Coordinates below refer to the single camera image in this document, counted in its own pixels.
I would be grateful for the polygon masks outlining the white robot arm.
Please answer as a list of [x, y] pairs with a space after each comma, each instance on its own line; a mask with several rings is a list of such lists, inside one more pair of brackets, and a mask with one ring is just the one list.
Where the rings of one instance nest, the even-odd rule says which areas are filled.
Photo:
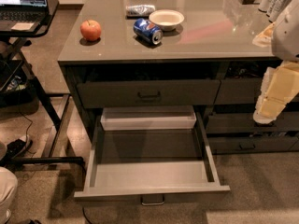
[[291, 0], [277, 20], [256, 35], [252, 43], [270, 47], [282, 61], [277, 68], [266, 69], [253, 113], [256, 122], [268, 124], [299, 93], [299, 0]]

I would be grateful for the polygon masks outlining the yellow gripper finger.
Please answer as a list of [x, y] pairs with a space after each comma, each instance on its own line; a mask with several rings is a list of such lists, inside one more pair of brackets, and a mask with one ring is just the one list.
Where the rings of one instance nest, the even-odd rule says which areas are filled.
[[266, 97], [289, 103], [299, 93], [299, 62], [284, 61], [275, 69]]
[[269, 119], [276, 119], [283, 111], [285, 105], [277, 101], [259, 98], [257, 103], [257, 113]]

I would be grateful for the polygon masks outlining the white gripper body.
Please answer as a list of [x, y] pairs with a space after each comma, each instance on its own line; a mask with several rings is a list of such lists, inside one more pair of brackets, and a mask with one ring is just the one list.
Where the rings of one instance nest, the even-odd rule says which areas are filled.
[[[261, 84], [261, 88], [260, 88], [260, 95], [258, 97], [259, 98], [265, 98], [267, 100], [269, 100], [267, 97], [266, 97], [266, 92], [269, 88], [269, 85], [271, 83], [271, 79], [272, 79], [272, 76], [274, 74], [274, 71], [275, 69], [274, 68], [271, 68], [271, 67], [268, 67], [265, 71], [265, 73], [263, 74], [263, 80], [262, 80], [262, 84]], [[272, 122], [274, 119], [269, 119], [269, 118], [266, 118], [266, 117], [263, 117], [261, 115], [259, 115], [257, 113], [257, 103], [258, 103], [258, 99], [257, 99], [257, 102], [256, 102], [256, 105], [255, 105], [255, 111], [253, 113], [253, 119], [255, 122], [257, 123], [260, 123], [260, 124], [268, 124], [270, 122]]]

